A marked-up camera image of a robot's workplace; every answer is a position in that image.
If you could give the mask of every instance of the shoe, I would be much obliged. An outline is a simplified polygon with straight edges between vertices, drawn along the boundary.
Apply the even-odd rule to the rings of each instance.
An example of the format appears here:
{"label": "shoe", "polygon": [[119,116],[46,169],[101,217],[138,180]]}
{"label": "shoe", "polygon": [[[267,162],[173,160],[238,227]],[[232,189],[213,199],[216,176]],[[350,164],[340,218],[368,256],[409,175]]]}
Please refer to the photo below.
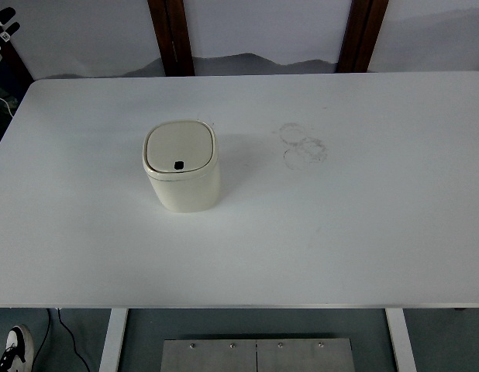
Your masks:
{"label": "shoe", "polygon": [[28,327],[16,325],[7,337],[5,352],[0,359],[0,372],[31,372],[33,354],[33,338]]}

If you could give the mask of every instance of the black cable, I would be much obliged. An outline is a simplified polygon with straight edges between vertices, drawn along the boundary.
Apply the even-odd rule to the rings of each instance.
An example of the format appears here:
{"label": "black cable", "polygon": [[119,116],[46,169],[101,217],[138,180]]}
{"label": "black cable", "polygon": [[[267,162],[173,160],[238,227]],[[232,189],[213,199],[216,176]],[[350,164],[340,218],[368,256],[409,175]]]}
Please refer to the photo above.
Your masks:
{"label": "black cable", "polygon": [[31,365],[31,370],[33,370],[33,368],[35,367],[35,362],[36,362],[36,358],[38,357],[38,354],[40,354],[40,351],[41,351],[41,348],[43,347],[43,344],[45,343],[45,340],[47,339],[47,336],[48,336],[48,331],[50,331],[50,323],[52,322],[52,315],[50,315],[50,311],[48,310],[48,308],[46,308],[45,310],[47,310],[47,314],[48,314],[48,326],[47,326],[47,331],[45,332],[45,337],[43,337],[43,341],[40,345],[40,348],[38,349],[38,351],[36,352],[36,355],[33,359],[33,364]]}
{"label": "black cable", "polygon": [[76,339],[74,338],[74,335],[73,333],[71,332],[71,330],[64,324],[64,322],[62,322],[62,318],[60,317],[60,309],[58,308],[57,309],[57,313],[59,315],[59,322],[60,324],[69,332],[69,334],[71,335],[71,338],[72,338],[72,343],[74,344],[74,353],[79,357],[79,359],[82,360],[82,362],[84,363],[84,366],[86,367],[86,369],[88,370],[88,372],[91,372],[90,371],[90,367],[88,367],[87,363],[86,363],[86,360],[84,360],[84,358],[78,353],[78,351],[76,350]]}

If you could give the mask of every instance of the metal plate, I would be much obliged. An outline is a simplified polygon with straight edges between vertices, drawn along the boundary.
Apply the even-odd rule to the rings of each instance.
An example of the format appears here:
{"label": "metal plate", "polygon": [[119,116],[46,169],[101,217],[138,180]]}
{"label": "metal plate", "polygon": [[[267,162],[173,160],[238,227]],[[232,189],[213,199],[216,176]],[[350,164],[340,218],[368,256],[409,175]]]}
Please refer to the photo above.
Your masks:
{"label": "metal plate", "polygon": [[164,342],[161,372],[354,372],[349,339]]}
{"label": "metal plate", "polygon": [[166,340],[160,372],[255,372],[256,347],[254,339]]}
{"label": "metal plate", "polygon": [[258,372],[355,372],[349,339],[259,339]]}

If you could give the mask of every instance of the cable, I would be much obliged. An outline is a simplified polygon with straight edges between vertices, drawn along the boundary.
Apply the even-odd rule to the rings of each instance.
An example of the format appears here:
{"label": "cable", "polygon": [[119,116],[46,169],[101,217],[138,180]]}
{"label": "cable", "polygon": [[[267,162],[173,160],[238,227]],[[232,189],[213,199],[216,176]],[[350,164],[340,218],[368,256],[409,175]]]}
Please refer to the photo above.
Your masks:
{"label": "cable", "polygon": [[78,351],[76,350],[76,339],[74,338],[74,335],[73,333],[71,332],[71,330],[64,324],[64,322],[62,322],[62,318],[60,317],[60,309],[58,308],[57,309],[57,313],[59,315],[59,322],[60,324],[69,332],[69,334],[71,335],[71,338],[72,338],[72,343],[74,344],[74,353],[79,357],[79,359],[82,360],[82,362],[84,363],[84,366],[86,367],[86,369],[88,370],[88,372],[91,372],[90,371],[90,367],[88,367],[87,363],[86,363],[86,360],[84,360],[84,358],[78,353]]}
{"label": "cable", "polygon": [[2,101],[2,102],[5,103],[5,105],[7,106],[8,111],[9,111],[10,117],[13,118],[14,115],[13,115],[12,112],[10,111],[10,107],[9,107],[9,104],[7,103],[7,101],[6,101],[5,99],[3,99],[3,98],[0,98],[0,101]]}
{"label": "cable", "polygon": [[46,308],[45,310],[47,310],[47,314],[48,314],[48,326],[47,326],[47,331],[45,332],[45,337],[43,337],[43,341],[40,345],[40,348],[38,349],[38,351],[36,352],[36,355],[33,359],[33,364],[31,365],[31,370],[33,370],[33,368],[35,367],[35,362],[36,362],[36,358],[38,357],[38,354],[40,354],[40,351],[41,351],[41,348],[43,347],[43,344],[45,343],[45,341],[47,340],[47,336],[48,336],[48,332],[50,331],[50,323],[52,322],[52,315],[50,315],[50,311],[48,310],[48,308]]}

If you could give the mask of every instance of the small trash can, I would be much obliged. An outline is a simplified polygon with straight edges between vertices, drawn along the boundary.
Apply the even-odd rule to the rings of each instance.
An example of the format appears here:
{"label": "small trash can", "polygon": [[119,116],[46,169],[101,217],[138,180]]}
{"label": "small trash can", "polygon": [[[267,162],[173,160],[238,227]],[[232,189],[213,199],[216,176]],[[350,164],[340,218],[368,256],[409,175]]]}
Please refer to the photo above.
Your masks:
{"label": "small trash can", "polygon": [[217,140],[204,122],[165,122],[150,130],[143,166],[160,202],[172,212],[203,211],[219,198]]}

